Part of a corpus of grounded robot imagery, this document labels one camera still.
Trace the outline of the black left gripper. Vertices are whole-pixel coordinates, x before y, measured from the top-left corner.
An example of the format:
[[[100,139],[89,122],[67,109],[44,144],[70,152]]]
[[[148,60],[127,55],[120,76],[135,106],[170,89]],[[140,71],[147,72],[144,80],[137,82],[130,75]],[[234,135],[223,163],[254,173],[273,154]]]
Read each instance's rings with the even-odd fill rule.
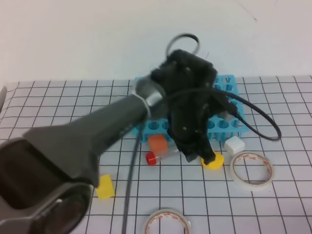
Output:
[[[217,71],[213,64],[183,50],[173,51],[151,73],[153,81],[165,91],[168,105],[169,136],[185,155],[187,162],[197,159],[204,164],[215,160],[207,137],[209,99]]]

